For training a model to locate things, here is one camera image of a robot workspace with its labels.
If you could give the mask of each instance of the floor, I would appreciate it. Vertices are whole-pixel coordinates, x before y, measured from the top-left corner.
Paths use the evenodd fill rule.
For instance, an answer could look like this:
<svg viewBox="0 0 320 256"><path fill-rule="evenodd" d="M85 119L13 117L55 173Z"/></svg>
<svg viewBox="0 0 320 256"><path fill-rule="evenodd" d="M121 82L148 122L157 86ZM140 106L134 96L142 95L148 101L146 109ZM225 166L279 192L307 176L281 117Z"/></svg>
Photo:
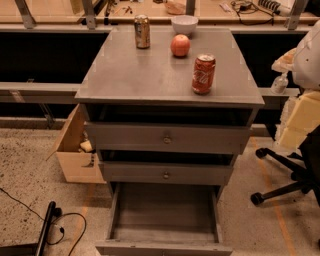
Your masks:
<svg viewBox="0 0 320 256"><path fill-rule="evenodd" d="M44 120L0 120L0 188L42 217L50 201L63 213L82 214L87 228L72 255L98 256L94 243L105 238L111 196L106 185L66 183L56 156L46 159L62 125L57 122L48 130ZM319 255L320 209L312 193L295 192L260 207L250 202L252 193L290 182L286 168L268 157L255 157L259 147L286 153L270 137L250 138L218 203L224 244L233 248L233 256ZM37 242L39 217L1 191L0 200L0 245ZM58 224L65 237L57 245L47 245L45 256L68 255L84 227L78 215ZM50 242L60 237L59 227L53 227Z"/></svg>

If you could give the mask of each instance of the red apple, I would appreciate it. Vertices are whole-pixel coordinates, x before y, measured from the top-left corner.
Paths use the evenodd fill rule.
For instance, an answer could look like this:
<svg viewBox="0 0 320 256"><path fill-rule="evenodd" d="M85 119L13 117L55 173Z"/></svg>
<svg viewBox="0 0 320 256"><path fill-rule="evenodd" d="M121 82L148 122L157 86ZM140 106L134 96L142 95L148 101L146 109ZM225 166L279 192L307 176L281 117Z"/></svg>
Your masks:
<svg viewBox="0 0 320 256"><path fill-rule="evenodd" d="M186 56L190 49L190 40L185 35L176 35L171 41L171 51L174 56Z"/></svg>

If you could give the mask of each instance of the cabinet top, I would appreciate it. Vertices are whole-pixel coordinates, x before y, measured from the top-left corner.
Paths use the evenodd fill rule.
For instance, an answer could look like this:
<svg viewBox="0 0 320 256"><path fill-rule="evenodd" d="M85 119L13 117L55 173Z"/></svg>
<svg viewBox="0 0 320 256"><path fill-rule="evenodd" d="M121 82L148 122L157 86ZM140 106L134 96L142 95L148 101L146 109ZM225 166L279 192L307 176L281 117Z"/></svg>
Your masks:
<svg viewBox="0 0 320 256"><path fill-rule="evenodd" d="M151 26L151 46L138 49L133 26L113 27L102 45L76 99L81 102L121 104L264 104L246 62L228 29L197 28L184 58L174 57L169 26ZM216 58L209 94L191 88L194 61L200 53Z"/></svg>

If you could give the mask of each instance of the open drawer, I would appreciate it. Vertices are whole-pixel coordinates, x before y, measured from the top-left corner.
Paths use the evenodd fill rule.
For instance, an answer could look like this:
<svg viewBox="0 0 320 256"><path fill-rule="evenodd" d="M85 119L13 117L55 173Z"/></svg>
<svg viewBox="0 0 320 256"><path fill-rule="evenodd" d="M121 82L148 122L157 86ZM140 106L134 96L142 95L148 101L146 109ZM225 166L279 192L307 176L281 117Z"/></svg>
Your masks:
<svg viewBox="0 0 320 256"><path fill-rule="evenodd" d="M117 183L101 255L230 255L213 186Z"/></svg>

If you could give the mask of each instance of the coca-cola can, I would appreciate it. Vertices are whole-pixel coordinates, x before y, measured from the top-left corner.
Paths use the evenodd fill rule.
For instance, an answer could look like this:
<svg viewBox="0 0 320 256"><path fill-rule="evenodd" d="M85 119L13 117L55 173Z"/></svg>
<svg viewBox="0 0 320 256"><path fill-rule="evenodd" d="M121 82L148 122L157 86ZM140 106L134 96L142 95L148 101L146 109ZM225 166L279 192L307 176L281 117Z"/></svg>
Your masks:
<svg viewBox="0 0 320 256"><path fill-rule="evenodd" d="M137 15L134 18L136 47L145 49L150 47L150 21L147 15Z"/></svg>
<svg viewBox="0 0 320 256"><path fill-rule="evenodd" d="M216 67L216 58L212 54L199 54L194 62L192 89L197 94L206 94L210 92L214 70Z"/></svg>

